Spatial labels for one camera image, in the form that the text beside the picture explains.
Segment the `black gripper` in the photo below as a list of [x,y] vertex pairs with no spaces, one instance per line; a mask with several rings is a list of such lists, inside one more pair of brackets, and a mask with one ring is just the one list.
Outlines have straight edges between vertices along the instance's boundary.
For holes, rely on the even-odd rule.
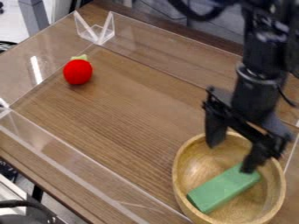
[[239,64],[237,74],[233,92],[221,87],[207,88],[207,100],[202,105],[206,142],[211,148],[217,147],[233,128],[253,143],[241,166],[241,171],[251,174],[270,158],[281,158],[294,138],[275,112],[286,73],[270,77]]

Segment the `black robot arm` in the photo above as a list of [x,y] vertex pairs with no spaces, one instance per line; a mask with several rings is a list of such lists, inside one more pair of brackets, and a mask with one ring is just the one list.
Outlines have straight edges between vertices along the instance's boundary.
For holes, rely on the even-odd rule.
[[210,147],[235,130],[251,150],[241,170],[251,173],[270,158],[281,158],[293,132],[277,115],[287,76],[299,78],[299,0],[235,0],[245,18],[245,48],[230,92],[207,88],[206,141]]

